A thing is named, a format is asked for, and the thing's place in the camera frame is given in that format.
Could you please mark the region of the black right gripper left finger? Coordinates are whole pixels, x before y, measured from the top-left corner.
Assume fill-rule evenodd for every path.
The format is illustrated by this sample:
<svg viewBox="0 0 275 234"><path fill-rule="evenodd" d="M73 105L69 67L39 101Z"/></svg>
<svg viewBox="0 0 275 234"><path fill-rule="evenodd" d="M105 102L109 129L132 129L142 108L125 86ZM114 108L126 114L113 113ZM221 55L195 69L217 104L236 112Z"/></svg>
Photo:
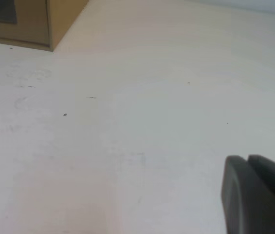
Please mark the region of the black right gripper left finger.
<svg viewBox="0 0 275 234"><path fill-rule="evenodd" d="M229 234L275 234L275 194L240 156L225 160L221 200Z"/></svg>

